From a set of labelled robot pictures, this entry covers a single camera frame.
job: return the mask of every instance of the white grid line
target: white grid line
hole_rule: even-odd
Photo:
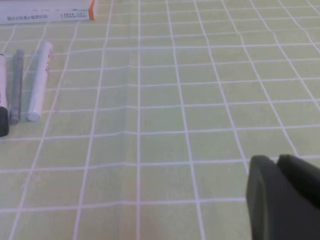
[[[111,19],[111,16],[112,16],[113,3],[114,3],[114,0],[111,0],[109,19]],[[109,29],[110,29],[109,24],[106,24],[106,33],[105,33],[105,40],[104,40],[103,48],[106,47],[107,42],[108,42]],[[104,64],[105,64],[105,51],[103,50],[101,53],[101,69],[100,69],[100,76],[99,76],[99,82],[98,82],[98,90],[97,90],[96,99],[95,99],[95,107],[94,107],[93,118],[92,118],[92,125],[91,125],[91,131],[90,131],[88,150],[87,150],[86,161],[85,161],[85,169],[84,169],[84,173],[83,173],[79,201],[78,201],[78,209],[76,212],[76,218],[75,218],[75,223],[74,223],[73,240],[78,239],[78,231],[79,231],[79,224],[80,224],[80,218],[81,218],[81,206],[83,205],[83,201],[84,201],[85,188],[86,188],[87,175],[88,175],[88,166],[90,165],[91,150],[92,150],[93,138],[94,138],[94,134],[95,134],[96,118],[97,118],[97,113],[98,113],[100,87],[102,84],[102,78],[103,78],[103,73],[104,73],[104,70],[103,70]]]
[[[136,121],[136,240],[141,239],[141,1],[138,0],[138,66],[137,66],[137,121]]]
[[[216,197],[216,198],[205,198],[199,199],[201,204],[204,203],[225,203],[225,202],[245,202],[244,197]],[[195,204],[196,201],[192,199],[186,200],[167,200],[167,201],[141,201],[140,205],[176,205],[176,204]],[[94,208],[106,208],[119,205],[133,205],[135,206],[137,202],[135,201],[114,201],[105,202],[97,204],[86,204],[82,205],[81,209],[94,209]],[[48,212],[48,211],[61,211],[61,210],[77,210],[77,205],[69,206],[47,206],[47,207],[28,207],[21,209],[22,212]],[[2,213],[16,213],[16,208],[0,209],[0,214]]]
[[[47,22],[47,23],[44,25],[42,36],[41,36],[41,38],[39,39],[39,42],[38,42],[38,44],[37,44],[37,46],[36,46],[36,49],[35,49],[35,51],[34,51],[34,54],[36,54],[37,50],[38,50],[39,47],[40,47],[40,44],[41,44],[41,42],[42,42],[42,39],[44,38],[44,36],[45,36],[45,34],[46,34],[48,24],[49,24],[49,22]],[[33,60],[34,60],[34,55],[32,56],[29,65],[27,66],[27,70],[30,68]],[[45,125],[46,125],[46,126],[47,126],[48,124],[49,124],[49,117],[47,118],[47,120],[46,120],[46,122],[45,122]],[[43,143],[43,141],[44,141],[44,139],[43,139],[44,137],[45,137],[45,131],[43,131],[43,135],[41,136],[40,144],[39,144],[38,149],[37,149],[37,151],[36,151],[34,160],[33,160],[33,162],[32,162],[32,166],[31,166],[30,172],[28,173],[27,179],[26,179],[26,181],[25,181],[25,185],[24,185],[24,188],[23,188],[22,196],[21,196],[21,199],[20,199],[20,202],[19,202],[19,206],[18,206],[19,209],[22,209],[23,206],[24,206],[25,199],[26,199],[26,196],[27,196],[28,185],[29,185],[29,182],[31,181],[32,174],[33,174],[33,169],[34,169],[35,166],[36,166],[36,163],[37,163],[37,160],[38,160],[38,156],[39,156],[39,154],[40,154],[40,149],[41,149],[42,143]],[[15,233],[16,233],[16,228],[17,228],[17,225],[18,225],[18,222],[19,222],[19,219],[20,219],[20,215],[21,215],[21,211],[18,211],[17,214],[15,215],[14,222],[13,222],[13,225],[12,225],[12,228],[11,228],[11,231],[10,231],[10,235],[9,235],[9,238],[8,238],[9,240],[13,240],[13,238],[14,238],[14,235],[15,235]]]
[[[4,54],[4,52],[5,52],[8,44],[10,43],[11,39],[12,39],[13,36],[15,35],[16,29],[17,29],[17,25],[14,25],[14,27],[13,27],[13,29],[12,29],[12,33],[11,33],[8,41],[5,42],[5,45],[4,45],[3,48],[2,48],[2,51],[1,51],[2,54]]]
[[[193,3],[194,3],[194,6],[195,6],[195,8],[197,10],[197,16],[198,16],[198,19],[199,19],[199,22],[200,22],[202,33],[205,36],[206,32],[205,32],[205,28],[204,28],[204,26],[203,26],[203,24],[201,22],[201,17],[200,17],[200,13],[198,11],[198,6],[197,6],[195,1]],[[238,150],[240,152],[241,158],[245,159],[246,156],[245,156],[244,150],[242,149],[242,146],[241,146],[241,142],[240,142],[240,139],[239,139],[239,136],[238,136],[238,133],[237,133],[237,130],[236,130],[236,126],[235,126],[234,120],[232,118],[230,109],[229,109],[227,97],[225,95],[225,92],[224,92],[224,89],[223,89],[223,86],[222,86],[222,83],[221,83],[221,80],[220,80],[220,76],[219,76],[218,70],[216,68],[216,63],[215,63],[214,57],[212,55],[212,52],[211,52],[211,49],[210,49],[210,42],[209,42],[209,39],[208,39],[207,36],[206,36],[206,43],[207,43],[207,49],[208,49],[208,52],[209,52],[211,64],[212,64],[213,69],[214,69],[214,74],[216,76],[217,83],[219,85],[219,89],[220,89],[220,92],[221,92],[221,95],[222,95],[223,103],[225,105],[225,109],[226,109],[230,124],[232,126],[232,131],[233,131],[234,138],[235,138],[235,141],[236,141],[236,144],[237,144],[237,148],[238,148]],[[249,172],[249,167],[245,164],[244,168],[245,168],[245,171],[248,173]]]
[[[194,161],[193,161],[192,150],[191,150],[191,143],[190,143],[189,133],[188,133],[188,125],[187,125],[187,119],[186,119],[186,113],[185,113],[185,107],[184,107],[184,99],[183,99],[183,94],[182,94],[181,81],[180,81],[180,76],[179,76],[178,61],[177,61],[177,55],[176,55],[176,49],[175,49],[175,39],[174,39],[174,35],[173,35],[173,27],[172,27],[172,22],[171,22],[168,0],[165,1],[165,5],[166,5],[167,17],[168,17],[168,21],[169,21],[169,30],[170,30],[172,46],[173,46],[173,59],[174,59],[174,64],[175,64],[175,74],[176,74],[176,80],[178,83],[178,91],[179,91],[179,99],[180,99],[180,104],[181,104],[184,135],[185,135],[185,141],[186,141],[186,145],[187,145],[188,161],[190,164],[190,171],[191,171],[191,178],[192,178],[192,185],[193,185],[193,194],[194,194],[194,199],[195,199],[200,236],[201,236],[201,240],[206,240],[206,233],[205,233],[205,228],[204,228],[204,223],[203,223],[201,206],[200,206],[200,202],[199,202],[199,192],[198,192],[197,179],[196,179]]]
[[[226,9],[227,15],[229,16],[229,18],[230,18],[230,20],[231,20],[231,23],[232,23],[235,31],[239,34],[239,36],[240,36],[240,38],[241,38],[241,42],[242,42],[242,44],[243,44],[243,49],[244,49],[247,57],[249,58],[249,61],[251,62],[251,66],[252,66],[252,68],[253,68],[253,71],[254,71],[255,75],[258,77],[258,80],[260,81],[260,85],[261,85],[262,90],[263,90],[263,92],[264,92],[264,94],[265,94],[265,97],[267,98],[267,100],[268,100],[268,102],[269,102],[269,105],[270,105],[270,107],[272,108],[272,111],[274,112],[275,117],[276,117],[277,121],[278,121],[279,124],[280,124],[280,127],[281,127],[281,129],[282,129],[282,131],[283,131],[283,134],[285,135],[285,138],[286,138],[287,141],[289,142],[289,144],[290,144],[290,146],[291,146],[294,154],[295,154],[296,156],[299,156],[296,147],[294,146],[292,140],[290,139],[290,137],[289,137],[289,135],[288,135],[288,133],[287,133],[285,127],[284,127],[284,124],[283,124],[283,122],[282,122],[282,120],[281,120],[281,118],[280,118],[280,116],[279,116],[279,114],[278,114],[278,112],[277,112],[274,104],[273,104],[272,101],[271,101],[271,98],[270,98],[270,96],[269,96],[269,94],[268,94],[268,92],[267,92],[267,90],[266,90],[266,88],[265,88],[264,83],[263,83],[263,81],[261,80],[260,74],[258,73],[258,71],[257,71],[257,69],[256,69],[256,66],[255,66],[255,64],[253,63],[252,59],[251,59],[250,54],[248,53],[248,50],[247,50],[247,48],[246,48],[245,45],[244,45],[245,42],[244,42],[243,36],[238,32],[235,23],[232,21],[232,18],[231,18],[231,16],[230,16],[230,13],[229,13],[228,9],[227,9],[227,8],[225,8],[225,9]],[[267,29],[269,30],[269,27],[266,25],[266,23],[264,22],[264,20],[263,20],[263,23],[265,24],[265,26],[266,26]]]
[[[319,27],[304,27],[304,29],[308,30],[319,30]],[[295,31],[295,30],[301,30],[300,27],[297,28],[283,28],[283,29],[275,29],[273,32],[286,32],[286,31]],[[269,30],[247,30],[247,31],[241,31],[242,34],[246,33],[268,33]],[[236,32],[216,32],[216,33],[206,33],[205,36],[217,36],[217,35],[230,35],[230,34],[236,34]],[[175,34],[173,37],[203,37],[203,34]],[[141,39],[159,39],[159,38],[170,38],[170,35],[148,35],[148,36],[140,36]],[[109,37],[109,40],[128,40],[128,39],[138,39],[137,36],[114,36]],[[67,41],[70,40],[70,38],[57,38],[57,39],[49,39],[51,41]],[[103,37],[88,37],[88,38],[77,38],[77,41],[97,41],[97,40],[104,40]],[[11,43],[22,43],[22,42],[33,42],[37,41],[37,39],[25,39],[25,40],[13,40]],[[0,41],[0,44],[5,44],[7,41]]]
[[[320,155],[302,155],[300,156],[305,160],[319,160]],[[270,156],[270,159],[278,160],[278,156]],[[203,165],[203,164],[232,164],[232,163],[243,163],[243,159],[199,159],[194,160],[193,164]],[[168,162],[141,162],[139,164],[141,167],[167,167],[167,166],[184,166],[190,165],[188,161],[168,161]],[[100,168],[112,168],[112,167],[137,167],[138,164],[134,162],[112,162],[112,163],[103,163],[98,165],[89,165],[88,169],[100,169]],[[34,168],[34,172],[55,172],[55,171],[82,171],[86,166],[60,166],[60,167],[37,167]],[[28,173],[30,168],[13,168],[13,169],[0,169],[0,174],[12,174],[12,173]]]
[[[283,9],[286,11],[286,13],[292,18],[292,20],[294,21],[294,23],[299,26],[299,28],[301,30],[303,30],[308,38],[308,40],[310,41],[310,43],[313,45],[313,47],[317,50],[317,52],[320,54],[320,50],[319,48],[314,44],[314,42],[312,41],[309,33],[303,28],[301,27],[301,25],[295,20],[295,18],[291,15],[291,13],[286,9],[286,7],[282,4],[282,2],[280,0],[278,0],[279,4],[283,7]],[[275,41],[277,42],[277,44],[279,44],[279,40],[277,38],[277,36],[275,34],[273,34]],[[313,94],[311,93],[311,91],[309,90],[308,86],[306,85],[306,83],[302,80],[299,72],[297,71],[296,67],[293,65],[292,60],[289,59],[288,55],[285,53],[285,51],[283,50],[282,46],[278,46],[281,50],[281,52],[283,53],[283,55],[285,56],[285,58],[287,59],[288,63],[290,64],[292,70],[294,71],[294,73],[298,76],[300,82],[302,83],[303,87],[305,88],[305,90],[307,91],[307,93],[309,94],[310,98],[313,100],[315,106],[318,108],[318,110],[320,111],[320,106],[318,104],[318,102],[315,100],[315,97],[313,96]]]

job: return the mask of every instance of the white box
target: white box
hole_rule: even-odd
[[[0,0],[0,24],[94,20],[98,0]]]

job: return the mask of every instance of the gray pen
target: gray pen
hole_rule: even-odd
[[[10,124],[20,122],[22,77],[24,69],[25,52],[18,49],[15,53],[15,66],[13,72],[13,87],[10,104]]]

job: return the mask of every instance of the table surface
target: table surface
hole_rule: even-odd
[[[0,139],[0,240],[249,240],[250,157],[320,166],[318,0],[97,11],[0,26],[8,99],[26,54],[22,121]],[[44,41],[43,113],[27,122]]]

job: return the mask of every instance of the marker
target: marker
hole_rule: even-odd
[[[0,54],[0,137],[9,134],[6,58]]]
[[[14,73],[13,73],[13,86],[12,86],[12,96],[11,96],[11,103],[10,103],[10,124],[12,125],[15,125],[20,122],[24,56],[25,56],[25,53],[21,49],[18,49],[15,53],[15,66],[14,66]]]
[[[46,85],[49,73],[49,62],[51,59],[53,46],[50,42],[45,42],[42,46],[36,75],[32,87],[31,100],[26,118],[30,121],[40,121],[42,107],[46,94]]]

